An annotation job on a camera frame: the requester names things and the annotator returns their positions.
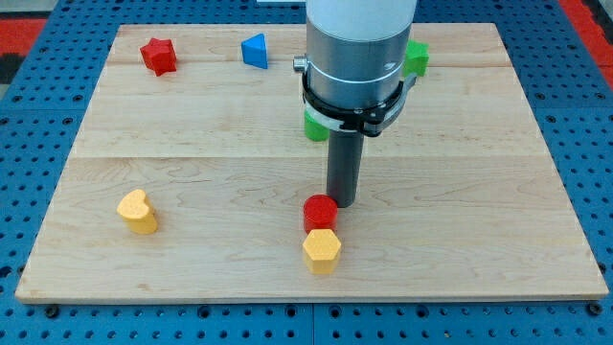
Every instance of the green block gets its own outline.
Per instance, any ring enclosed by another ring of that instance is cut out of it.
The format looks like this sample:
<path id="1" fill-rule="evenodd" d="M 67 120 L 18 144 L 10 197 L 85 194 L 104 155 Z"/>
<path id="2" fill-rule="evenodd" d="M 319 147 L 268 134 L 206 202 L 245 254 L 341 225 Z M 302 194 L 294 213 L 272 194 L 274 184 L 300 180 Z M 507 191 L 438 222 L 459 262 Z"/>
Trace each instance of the green block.
<path id="1" fill-rule="evenodd" d="M 329 129 L 319 125 L 305 110 L 305 136 L 312 141 L 325 141 L 329 137 Z"/>
<path id="2" fill-rule="evenodd" d="M 417 73 L 418 76 L 423 77 L 425 68 L 428 66 L 428 59 L 430 59 L 428 44 L 409 40 L 404 56 L 402 76 L 406 77 L 411 73 Z"/>

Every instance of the toy block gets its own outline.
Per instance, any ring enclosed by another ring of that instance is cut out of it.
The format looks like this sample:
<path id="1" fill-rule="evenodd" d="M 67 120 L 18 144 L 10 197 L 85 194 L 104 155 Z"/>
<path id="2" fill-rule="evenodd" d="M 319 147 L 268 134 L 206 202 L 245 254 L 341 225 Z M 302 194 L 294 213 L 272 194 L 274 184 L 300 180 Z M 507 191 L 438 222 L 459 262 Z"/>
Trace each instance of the toy block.
<path id="1" fill-rule="evenodd" d="M 143 190 L 134 190 L 124 196 L 117 206 L 117 213 L 127 227 L 137 234 L 148 235 L 157 230 L 157 220 L 153 216 L 155 210 Z"/>
<path id="2" fill-rule="evenodd" d="M 242 61 L 248 65 L 268 69 L 266 53 L 266 38 L 264 34 L 256 34 L 240 43 Z"/>
<path id="3" fill-rule="evenodd" d="M 305 136 L 306 138 L 314 141 L 326 141 L 329 137 L 329 129 L 321 126 L 315 119 L 313 119 L 308 111 L 305 110 Z"/>
<path id="4" fill-rule="evenodd" d="M 313 229 L 303 242 L 303 260 L 313 274 L 331 274 L 341 257 L 341 241 L 331 229 Z"/>
<path id="5" fill-rule="evenodd" d="M 430 59 L 430 56 L 428 56 L 428 44 L 409 40 L 404 56 L 402 76 L 406 77 L 411 73 L 417 73 L 418 76 L 423 77 L 428 66 L 428 59 Z"/>
<path id="6" fill-rule="evenodd" d="M 145 66 L 153 70 L 157 77 L 176 71 L 176 54 L 169 39 L 152 38 L 147 45 L 141 47 L 141 54 Z"/>
<path id="7" fill-rule="evenodd" d="M 308 234 L 312 229 L 336 229 L 336 215 L 338 208 L 336 201 L 327 195 L 313 195 L 305 201 L 303 206 L 305 216 L 305 231 Z"/>

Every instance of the yellow block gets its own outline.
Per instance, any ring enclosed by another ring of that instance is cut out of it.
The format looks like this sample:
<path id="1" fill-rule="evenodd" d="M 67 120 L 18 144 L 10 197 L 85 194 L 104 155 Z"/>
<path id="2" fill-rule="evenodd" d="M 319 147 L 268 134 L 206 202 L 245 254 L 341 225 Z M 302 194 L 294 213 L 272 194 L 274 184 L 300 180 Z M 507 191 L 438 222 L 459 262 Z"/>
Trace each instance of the yellow block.
<path id="1" fill-rule="evenodd" d="M 134 190 L 124 196 L 117 206 L 117 213 L 130 230 L 137 234 L 148 235 L 157 230 L 157 220 L 153 216 L 155 210 L 143 190 Z"/>
<path id="2" fill-rule="evenodd" d="M 303 242 L 303 260 L 313 274 L 331 274 L 341 257 L 341 241 L 330 229 L 314 229 Z"/>

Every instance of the wooden table surface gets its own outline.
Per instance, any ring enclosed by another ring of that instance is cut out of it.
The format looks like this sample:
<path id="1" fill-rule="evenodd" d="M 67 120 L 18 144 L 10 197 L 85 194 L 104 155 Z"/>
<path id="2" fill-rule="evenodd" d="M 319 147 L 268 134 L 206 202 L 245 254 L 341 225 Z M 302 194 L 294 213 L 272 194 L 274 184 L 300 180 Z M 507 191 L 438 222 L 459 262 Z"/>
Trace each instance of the wooden table surface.
<path id="1" fill-rule="evenodd" d="M 265 33 L 269 69 L 244 65 Z M 23 272 L 25 303 L 532 301 L 607 292 L 492 24 L 415 24 L 430 65 L 367 139 L 330 276 L 302 262 L 326 143 L 302 133 L 294 26 L 122 26 Z M 176 73 L 139 47 L 171 38 Z M 115 213 L 143 188 L 160 229 Z"/>

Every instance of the blue triangle block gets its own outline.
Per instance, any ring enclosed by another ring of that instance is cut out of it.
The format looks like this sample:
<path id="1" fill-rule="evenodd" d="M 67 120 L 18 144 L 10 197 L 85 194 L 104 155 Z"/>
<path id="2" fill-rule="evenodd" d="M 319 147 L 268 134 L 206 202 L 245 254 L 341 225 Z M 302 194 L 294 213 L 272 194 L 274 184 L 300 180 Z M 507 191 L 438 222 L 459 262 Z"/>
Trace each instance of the blue triangle block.
<path id="1" fill-rule="evenodd" d="M 268 69 L 268 56 L 266 55 L 266 39 L 264 34 L 256 34 L 240 43 L 242 61 L 246 64 Z"/>

